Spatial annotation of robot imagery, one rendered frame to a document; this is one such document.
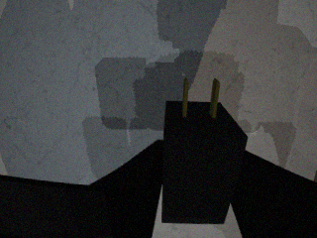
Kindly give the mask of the black two-prong plug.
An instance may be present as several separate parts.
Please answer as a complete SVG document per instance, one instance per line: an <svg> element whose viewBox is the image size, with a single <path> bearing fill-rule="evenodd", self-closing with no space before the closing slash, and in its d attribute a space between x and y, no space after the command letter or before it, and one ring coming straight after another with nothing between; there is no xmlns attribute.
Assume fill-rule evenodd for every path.
<svg viewBox="0 0 317 238"><path fill-rule="evenodd" d="M163 123L161 223L223 225L233 199L247 136L218 103L221 82L213 80L209 102L167 100Z"/></svg>

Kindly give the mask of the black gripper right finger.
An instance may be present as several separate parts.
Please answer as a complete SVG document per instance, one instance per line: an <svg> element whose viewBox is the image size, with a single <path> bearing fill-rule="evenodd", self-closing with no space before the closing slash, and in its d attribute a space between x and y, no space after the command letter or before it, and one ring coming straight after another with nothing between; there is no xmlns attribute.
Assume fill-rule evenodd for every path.
<svg viewBox="0 0 317 238"><path fill-rule="evenodd" d="M317 182L246 150L231 207L242 238L317 238Z"/></svg>

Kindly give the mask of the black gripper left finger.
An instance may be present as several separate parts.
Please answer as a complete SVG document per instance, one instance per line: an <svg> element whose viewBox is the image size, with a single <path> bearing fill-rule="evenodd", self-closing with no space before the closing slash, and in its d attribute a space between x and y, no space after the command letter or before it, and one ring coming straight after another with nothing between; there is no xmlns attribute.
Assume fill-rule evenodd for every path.
<svg viewBox="0 0 317 238"><path fill-rule="evenodd" d="M163 140L90 185L0 175L0 233L21 238L151 238Z"/></svg>

